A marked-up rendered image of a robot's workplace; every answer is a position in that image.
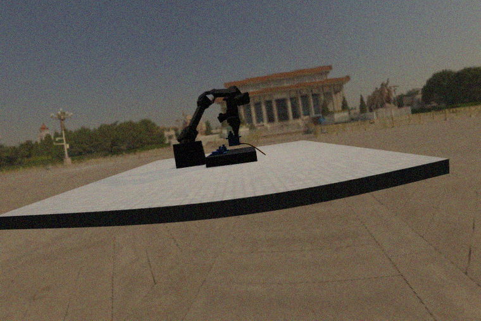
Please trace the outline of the blue rectangular block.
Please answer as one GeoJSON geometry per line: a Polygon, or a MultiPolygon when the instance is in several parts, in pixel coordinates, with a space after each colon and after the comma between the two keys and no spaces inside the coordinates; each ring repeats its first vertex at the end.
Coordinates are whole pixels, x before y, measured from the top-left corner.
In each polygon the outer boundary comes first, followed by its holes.
{"type": "MultiPolygon", "coordinates": [[[[232,133],[231,131],[229,131],[228,138],[226,138],[226,139],[228,139],[229,146],[238,146],[238,145],[240,145],[240,144],[248,144],[248,143],[245,143],[245,142],[240,143],[240,142],[239,142],[239,138],[240,138],[240,137],[241,137],[241,136],[239,136],[238,134],[237,134],[237,137],[235,137],[235,135],[233,135],[233,133],[232,133]]],[[[253,145],[251,145],[251,144],[248,144],[248,145],[256,148],[255,146],[253,146],[253,145]]],[[[256,149],[257,149],[258,151],[260,151],[258,148],[256,148],[256,149]]],[[[260,152],[262,152],[262,151],[260,151],[260,152]]],[[[263,153],[263,152],[262,152],[262,153],[263,153]]],[[[264,154],[264,153],[263,153],[263,154],[264,154]]],[[[264,155],[266,155],[266,154],[264,154],[264,155]]]]}

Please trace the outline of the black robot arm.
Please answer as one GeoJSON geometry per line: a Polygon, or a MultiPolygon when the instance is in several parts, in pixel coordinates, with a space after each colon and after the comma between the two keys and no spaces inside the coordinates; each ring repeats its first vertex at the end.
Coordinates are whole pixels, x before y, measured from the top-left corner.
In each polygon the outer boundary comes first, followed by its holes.
{"type": "MultiPolygon", "coordinates": [[[[195,142],[198,135],[198,131],[196,130],[196,128],[199,124],[199,121],[205,109],[209,108],[215,102],[216,98],[223,98],[222,101],[226,101],[227,108],[250,103],[249,93],[241,93],[241,91],[236,86],[229,86],[228,89],[213,89],[211,91],[202,93],[197,99],[197,108],[191,121],[189,122],[189,125],[184,128],[184,130],[177,138],[179,144],[186,142],[195,142]],[[206,96],[209,94],[212,94],[214,96],[212,101],[206,96]]],[[[227,111],[224,114],[219,113],[217,118],[219,122],[222,123],[228,117],[230,116],[227,111]]]]}

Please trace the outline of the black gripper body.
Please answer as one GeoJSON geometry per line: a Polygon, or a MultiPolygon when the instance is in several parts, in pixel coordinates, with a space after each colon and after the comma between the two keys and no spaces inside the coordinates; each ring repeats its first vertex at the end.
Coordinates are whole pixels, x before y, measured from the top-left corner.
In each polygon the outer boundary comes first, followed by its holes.
{"type": "Polygon", "coordinates": [[[227,118],[227,123],[239,123],[239,113],[238,113],[238,107],[237,106],[232,106],[227,108],[228,114],[230,117],[227,118]]]}

